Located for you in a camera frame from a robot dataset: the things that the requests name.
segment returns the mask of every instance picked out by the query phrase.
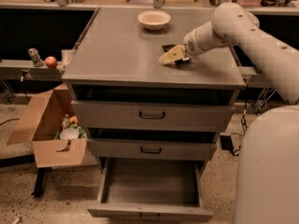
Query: cardboard box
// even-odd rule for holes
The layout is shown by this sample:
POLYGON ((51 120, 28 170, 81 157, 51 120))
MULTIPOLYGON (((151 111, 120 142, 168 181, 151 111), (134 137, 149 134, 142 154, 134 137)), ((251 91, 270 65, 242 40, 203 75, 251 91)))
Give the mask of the cardboard box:
POLYGON ((67 140, 53 140, 61 130, 65 114, 74 116, 71 97, 65 84, 52 91, 32 97, 7 144, 31 143, 38 168, 96 164, 86 138, 72 140, 68 151, 67 140))

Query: bowl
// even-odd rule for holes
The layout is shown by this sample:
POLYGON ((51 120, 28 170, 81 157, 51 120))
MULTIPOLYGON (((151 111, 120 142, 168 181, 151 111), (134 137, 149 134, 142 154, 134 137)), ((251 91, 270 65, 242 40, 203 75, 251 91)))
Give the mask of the bowl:
POLYGON ((151 31, 161 30, 171 20, 170 15, 161 10, 144 11, 137 18, 145 28, 151 31))
POLYGON ((65 139, 72 140, 78 138, 78 136, 79 136, 78 130, 73 128, 65 129, 60 133, 61 140, 65 140, 65 139))

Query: apple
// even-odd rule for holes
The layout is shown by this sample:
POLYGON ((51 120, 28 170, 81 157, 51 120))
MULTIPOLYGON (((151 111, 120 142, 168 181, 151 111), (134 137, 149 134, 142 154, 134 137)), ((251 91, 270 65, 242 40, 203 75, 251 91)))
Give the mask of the apple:
POLYGON ((53 56, 49 56, 45 59, 45 64, 48 68, 54 69, 57 66, 57 60, 53 56))

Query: floor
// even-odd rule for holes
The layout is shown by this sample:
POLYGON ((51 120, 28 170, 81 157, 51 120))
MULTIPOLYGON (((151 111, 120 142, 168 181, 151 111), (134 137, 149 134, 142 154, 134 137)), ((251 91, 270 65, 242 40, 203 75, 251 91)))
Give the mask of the floor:
MULTIPOLYGON (((27 105, 26 98, 19 94, 10 105, 0 93, 0 123, 21 116, 27 105)), ((225 132, 243 133, 241 118, 243 104, 236 105, 236 113, 225 132)), ((257 117, 250 106, 247 108, 248 126, 257 117)), ((30 144, 7 146, 6 141, 18 121, 12 120, 0 126, 0 158, 32 154, 30 144)), ((240 135, 232 135, 235 148, 241 144, 240 135)), ((238 157, 221 150, 220 144, 213 159, 202 176, 202 191, 206 208, 215 215, 208 222, 213 224, 233 223, 235 210, 235 181, 238 157)), ((34 163, 0 168, 0 223, 13 223, 18 215, 22 223, 144 223, 125 219, 93 218, 87 208, 96 202, 101 173, 97 166, 53 169, 46 173, 44 194, 36 198, 32 192, 36 184, 34 163)))

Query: drawer front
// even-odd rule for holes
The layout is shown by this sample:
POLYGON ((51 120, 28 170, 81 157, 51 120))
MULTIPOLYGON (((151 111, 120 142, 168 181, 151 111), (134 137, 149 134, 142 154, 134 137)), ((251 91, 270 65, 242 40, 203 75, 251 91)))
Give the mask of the drawer front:
POLYGON ((209 221, 193 161, 106 159, 93 217, 209 221))
POLYGON ((210 161, 216 144, 193 144, 136 140, 89 139, 95 157, 210 161))
POLYGON ((73 101, 84 128, 224 132, 232 106, 73 101))

